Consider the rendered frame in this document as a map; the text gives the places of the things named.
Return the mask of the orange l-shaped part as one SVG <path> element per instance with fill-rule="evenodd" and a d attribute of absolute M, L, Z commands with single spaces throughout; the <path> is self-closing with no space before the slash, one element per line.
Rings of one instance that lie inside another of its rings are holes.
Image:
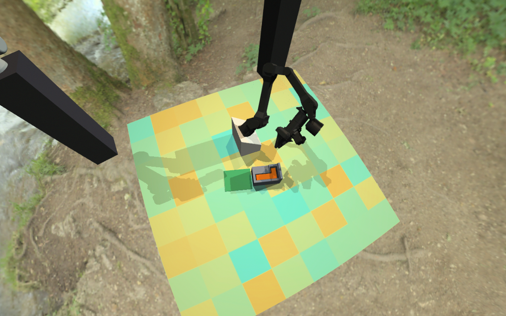
<path fill-rule="evenodd" d="M 255 180 L 267 180 L 267 179 L 277 178 L 276 168 L 271 168 L 270 171 L 271 171 L 271 173 L 269 173 L 269 174 L 255 175 Z"/>

